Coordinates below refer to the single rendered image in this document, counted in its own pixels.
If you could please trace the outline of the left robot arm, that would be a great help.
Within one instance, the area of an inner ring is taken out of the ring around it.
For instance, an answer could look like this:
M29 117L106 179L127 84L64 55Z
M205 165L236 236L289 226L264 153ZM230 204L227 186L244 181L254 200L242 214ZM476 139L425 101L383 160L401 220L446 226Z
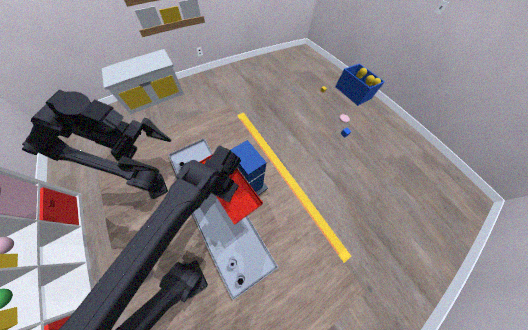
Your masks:
M33 127L22 144L23 151L33 155L40 153L56 161L75 162L120 176L127 180L126 184L150 191L152 199L168 192L163 176L157 168L155 172L121 171L118 163L74 149L58 138L69 138L73 132L112 149L129 125L121 121L124 116L112 106L95 99L90 102L89 98L80 92L62 90L58 90L45 103L47 105L31 118Z

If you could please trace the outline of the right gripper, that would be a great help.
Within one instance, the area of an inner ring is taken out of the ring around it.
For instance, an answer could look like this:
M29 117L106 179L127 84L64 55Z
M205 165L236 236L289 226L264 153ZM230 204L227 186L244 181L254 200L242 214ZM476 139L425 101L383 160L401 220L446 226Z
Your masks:
M224 187L225 187L225 180L224 180ZM236 183L233 183L233 185L232 185L232 187L231 187L231 189L229 191L225 190L224 187L223 187L223 189L220 192L215 193L214 195L218 194L218 195L216 195L217 197L225 200L226 202L230 202L232 197L233 197L233 195L234 195L234 193L235 193L235 191L238 189L239 185L236 184Z

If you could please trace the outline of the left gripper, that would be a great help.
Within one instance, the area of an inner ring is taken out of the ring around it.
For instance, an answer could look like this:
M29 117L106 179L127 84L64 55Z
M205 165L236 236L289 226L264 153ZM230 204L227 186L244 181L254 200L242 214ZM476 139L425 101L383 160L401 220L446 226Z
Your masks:
M137 147L133 144L141 135L142 129L148 137L171 142L171 139L162 133L150 119L144 118L141 123L132 120L111 150L111 154L119 162L118 167L122 171L156 171L156 168L132 159L137 151Z

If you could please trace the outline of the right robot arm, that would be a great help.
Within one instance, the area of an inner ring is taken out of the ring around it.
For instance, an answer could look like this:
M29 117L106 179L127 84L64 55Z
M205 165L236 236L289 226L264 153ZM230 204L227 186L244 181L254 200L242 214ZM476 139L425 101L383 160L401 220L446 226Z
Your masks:
M240 162L218 146L205 164L185 163L155 212L59 330L111 330L185 221L212 190L223 189L224 180L224 189L231 189L229 175ZM115 330L150 330L173 305L204 290L208 284L198 262L189 264L177 262L163 276L161 290Z

